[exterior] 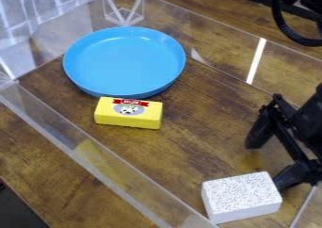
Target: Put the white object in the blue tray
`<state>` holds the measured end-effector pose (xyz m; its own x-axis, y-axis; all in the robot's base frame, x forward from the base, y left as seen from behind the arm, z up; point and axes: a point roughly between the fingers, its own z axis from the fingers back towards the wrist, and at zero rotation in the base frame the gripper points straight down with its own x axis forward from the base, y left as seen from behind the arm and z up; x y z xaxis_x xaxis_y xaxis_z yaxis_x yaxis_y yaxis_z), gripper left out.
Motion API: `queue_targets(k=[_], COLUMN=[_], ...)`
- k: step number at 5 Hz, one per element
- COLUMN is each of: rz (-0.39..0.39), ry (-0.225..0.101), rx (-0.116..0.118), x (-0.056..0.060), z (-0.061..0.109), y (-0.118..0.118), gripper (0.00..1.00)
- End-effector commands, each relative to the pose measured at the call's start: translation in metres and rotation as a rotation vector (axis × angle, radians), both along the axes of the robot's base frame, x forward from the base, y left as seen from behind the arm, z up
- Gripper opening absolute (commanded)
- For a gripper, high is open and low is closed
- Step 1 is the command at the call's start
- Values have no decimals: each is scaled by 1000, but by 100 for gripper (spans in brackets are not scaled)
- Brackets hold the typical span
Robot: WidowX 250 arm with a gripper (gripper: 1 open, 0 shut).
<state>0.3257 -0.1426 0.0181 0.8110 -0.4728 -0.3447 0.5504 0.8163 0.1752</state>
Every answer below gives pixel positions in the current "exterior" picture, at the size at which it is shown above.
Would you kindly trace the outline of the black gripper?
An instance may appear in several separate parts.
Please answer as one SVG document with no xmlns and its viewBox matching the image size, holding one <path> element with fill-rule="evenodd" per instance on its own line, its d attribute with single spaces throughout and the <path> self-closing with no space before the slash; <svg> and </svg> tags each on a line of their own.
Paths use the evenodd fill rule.
<svg viewBox="0 0 322 228">
<path fill-rule="evenodd" d="M 322 83 L 306 103 L 295 109 L 278 93 L 262 106 L 250 128 L 246 148 L 259 149 L 275 135 L 294 163 L 272 178 L 279 190 L 322 182 Z"/>
</svg>

